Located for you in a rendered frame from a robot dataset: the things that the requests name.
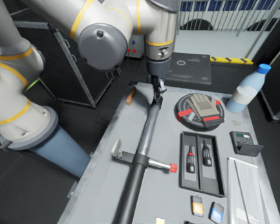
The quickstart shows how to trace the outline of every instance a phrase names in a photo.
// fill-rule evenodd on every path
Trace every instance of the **water bottle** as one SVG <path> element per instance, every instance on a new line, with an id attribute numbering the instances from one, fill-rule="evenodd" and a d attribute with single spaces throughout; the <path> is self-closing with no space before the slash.
<path id="1" fill-rule="evenodd" d="M 247 76 L 229 99 L 226 107 L 233 113 L 240 113 L 253 100 L 261 90 L 265 76 L 271 67 L 267 64 L 260 64 L 258 69 Z"/>

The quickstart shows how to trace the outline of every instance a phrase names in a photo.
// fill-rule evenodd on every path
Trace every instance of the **round black container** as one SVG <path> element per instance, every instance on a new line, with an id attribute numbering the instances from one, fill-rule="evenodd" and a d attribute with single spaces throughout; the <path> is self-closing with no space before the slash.
<path id="1" fill-rule="evenodd" d="M 185 111 L 187 109 L 191 109 L 191 107 L 189 106 L 189 104 L 186 102 L 186 100 L 188 100 L 191 96 L 193 96 L 193 93 L 188 94 L 186 96 L 183 96 L 176 104 L 175 107 L 175 113 L 177 116 L 177 113 L 181 112 L 181 111 Z M 222 108 L 222 106 L 219 104 L 217 105 L 217 110 L 219 111 L 219 113 L 221 114 L 221 117 L 224 118 L 224 110 Z M 202 123 L 202 121 L 198 118 L 198 116 L 195 116 L 193 118 L 192 121 L 186 120 L 187 117 L 189 115 L 183 116 L 180 118 L 180 122 L 187 128 L 190 128 L 194 131 L 212 131 L 215 128 L 219 127 L 220 124 L 210 124 L 208 126 L 208 128 L 205 128 L 204 124 Z"/>

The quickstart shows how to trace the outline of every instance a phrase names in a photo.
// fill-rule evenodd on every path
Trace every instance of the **black screwdriver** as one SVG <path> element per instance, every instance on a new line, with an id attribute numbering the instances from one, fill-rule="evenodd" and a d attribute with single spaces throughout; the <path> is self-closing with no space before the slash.
<path id="1" fill-rule="evenodd" d="M 188 153 L 188 158 L 186 162 L 186 171 L 194 174 L 195 173 L 195 154 L 193 153 L 193 149 L 190 146 L 189 147 L 189 153 Z"/>
<path id="2" fill-rule="evenodd" d="M 210 149 L 206 145 L 205 140 L 204 140 L 204 146 L 203 146 L 202 153 L 203 153 L 204 166 L 212 166 L 212 161 L 211 161 L 211 157 L 210 157 Z"/>

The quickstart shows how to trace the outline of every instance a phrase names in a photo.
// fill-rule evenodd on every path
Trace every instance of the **red knob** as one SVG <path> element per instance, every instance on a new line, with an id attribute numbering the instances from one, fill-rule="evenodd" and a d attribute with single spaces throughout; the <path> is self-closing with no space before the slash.
<path id="1" fill-rule="evenodd" d="M 177 172 L 177 165 L 175 165 L 173 163 L 171 163 L 170 165 L 171 165 L 171 168 L 170 168 L 169 171 L 172 172 L 172 173 L 176 173 Z"/>

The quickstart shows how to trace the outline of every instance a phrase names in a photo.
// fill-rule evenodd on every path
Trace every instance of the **battery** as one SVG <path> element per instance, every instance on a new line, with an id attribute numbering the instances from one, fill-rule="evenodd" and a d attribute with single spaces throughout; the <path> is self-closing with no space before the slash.
<path id="1" fill-rule="evenodd" d="M 224 207 L 216 202 L 213 202 L 210 208 L 209 219 L 214 223 L 221 224 L 223 215 Z"/>
<path id="2" fill-rule="evenodd" d="M 193 211 L 194 216 L 203 217 L 203 204 L 202 198 L 199 196 L 191 196 L 191 209 Z"/>

